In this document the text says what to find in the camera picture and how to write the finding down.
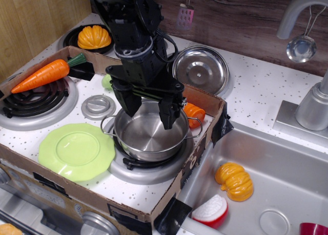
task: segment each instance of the stove burner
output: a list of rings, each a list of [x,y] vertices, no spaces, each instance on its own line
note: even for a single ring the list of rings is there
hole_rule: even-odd
[[[134,167],[139,167],[139,168],[154,168],[154,167],[161,167],[169,163],[170,161],[173,161],[173,159],[176,157],[177,154],[173,155],[172,157],[158,161],[158,162],[145,162],[145,161],[140,161],[138,159],[135,159],[131,156],[129,156],[123,149],[123,147],[120,145],[120,143],[117,140],[117,137],[113,137],[115,147],[122,153],[124,156],[123,158],[123,163],[127,166],[128,170],[132,170]],[[182,142],[182,146],[179,149],[179,151],[184,151],[186,149],[186,141],[184,140]]]
[[[78,100],[78,92],[74,81],[69,76],[66,76],[63,79],[65,83],[65,88],[64,88],[64,96],[62,100],[52,109],[44,113],[41,113],[39,115],[27,116],[27,117],[13,116],[11,119],[8,119],[8,117],[5,115],[3,110],[4,107],[8,108],[8,106],[5,104],[4,100],[0,101],[0,126],[14,131],[32,131],[32,130],[43,129],[66,118],[74,110],[76,106]],[[42,89],[40,88],[40,89],[35,89],[34,91],[39,92],[39,91],[43,91],[43,89],[46,90],[46,88],[42,88]],[[68,90],[69,93],[68,97],[65,97],[65,94],[67,94],[67,91],[65,90]]]
[[[74,47],[78,47],[78,44],[77,44],[77,40],[78,40],[78,34],[83,30],[83,28],[87,27],[87,26],[94,26],[95,24],[90,24],[90,25],[82,25],[82,26],[79,26],[73,30],[71,30],[70,32],[68,32],[66,35],[64,35],[62,37],[62,39],[59,41],[59,48],[63,48],[63,47],[67,47],[67,46],[74,46]],[[105,25],[101,25],[101,24],[97,24],[99,26],[101,26],[103,29],[106,29],[107,30],[107,27]],[[112,37],[112,34],[107,31],[109,36],[111,37],[112,39],[112,42],[106,46],[106,47],[103,47],[103,48],[98,48],[98,49],[90,49],[88,50],[89,52],[94,52],[94,53],[100,53],[100,54],[105,54],[107,52],[109,52],[113,46],[114,46],[114,39]]]
[[[112,118],[104,127],[106,132],[113,132],[114,118]],[[108,171],[115,177],[138,185],[153,185],[163,183],[173,179],[176,174],[181,170],[185,161],[190,157],[194,148],[194,140],[187,139],[183,141],[183,144],[178,152],[170,158],[162,166],[155,166],[152,168],[135,167],[132,170],[127,169],[127,166],[123,163],[124,158],[130,158],[123,150],[119,150],[115,147],[115,158],[108,168]]]
[[[36,89],[10,95],[4,99],[6,106],[3,111],[8,118],[35,116],[54,108],[67,96],[65,81],[60,79]]]

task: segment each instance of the red and white toy food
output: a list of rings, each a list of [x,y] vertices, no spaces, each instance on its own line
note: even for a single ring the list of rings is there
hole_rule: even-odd
[[[191,218],[217,229],[228,215],[228,203],[220,195],[213,196],[191,213]]]

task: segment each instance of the orange toy food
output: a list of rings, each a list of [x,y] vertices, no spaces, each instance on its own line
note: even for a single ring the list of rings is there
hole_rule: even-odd
[[[59,80],[68,75],[70,67],[83,62],[86,62],[86,57],[83,53],[71,58],[68,62],[62,59],[57,59],[27,77],[15,86],[11,92],[21,93]]]
[[[84,27],[78,34],[77,45],[82,49],[98,49],[109,46],[112,42],[106,29],[99,25]]]
[[[201,109],[198,106],[195,106],[192,103],[187,103],[184,108],[183,111],[185,112],[185,114],[188,117],[193,117],[193,118],[198,118],[201,122],[204,121],[205,118],[205,110]],[[192,120],[189,119],[189,127],[194,129],[196,127],[200,126],[199,122],[197,120]]]
[[[22,231],[13,225],[6,223],[0,225],[0,235],[22,235]]]
[[[215,173],[215,180],[221,184],[221,190],[233,201],[245,201],[254,191],[253,182],[245,169],[237,163],[227,162]]]

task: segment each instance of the hanging ladle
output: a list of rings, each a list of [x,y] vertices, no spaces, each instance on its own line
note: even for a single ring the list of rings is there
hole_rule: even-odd
[[[310,6],[310,19],[307,24],[305,33],[293,38],[287,45],[287,56],[293,62],[307,62],[309,61],[317,51],[317,45],[311,37],[309,37],[309,33],[312,30],[314,22],[316,21],[317,17],[325,10],[326,6],[316,15],[313,20],[313,23],[308,31],[312,12]]]

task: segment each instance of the black tape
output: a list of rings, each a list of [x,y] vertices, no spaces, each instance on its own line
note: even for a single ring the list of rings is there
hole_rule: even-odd
[[[66,191],[63,187],[61,187],[60,185],[57,185],[56,183],[54,183],[51,180],[46,179],[45,177],[43,177],[42,175],[39,175],[36,172],[33,172],[33,176],[34,178],[40,182],[43,185],[46,185],[47,187],[50,187],[53,190],[56,190],[57,192],[63,194],[64,196],[66,196],[67,198],[71,199],[68,194],[66,194]]]
[[[192,207],[172,198],[155,219],[154,226],[161,235],[175,235],[191,210]]]
[[[81,80],[90,81],[94,76],[93,65],[90,62],[81,63],[79,65],[75,65],[70,67],[70,72],[68,74],[71,77],[75,77]]]
[[[112,208],[110,204],[107,204],[109,214],[114,217],[119,224],[125,226],[127,229],[130,229],[131,231],[135,231],[140,235],[152,235],[152,224],[150,222],[142,222],[138,220],[138,217],[128,213],[126,211],[122,211],[118,208]]]
[[[227,114],[227,103],[223,106],[222,114],[218,120],[218,122],[214,125],[212,131],[212,142],[213,145],[216,144],[219,139],[221,139],[224,135],[230,132],[234,127],[229,122],[230,116]]]

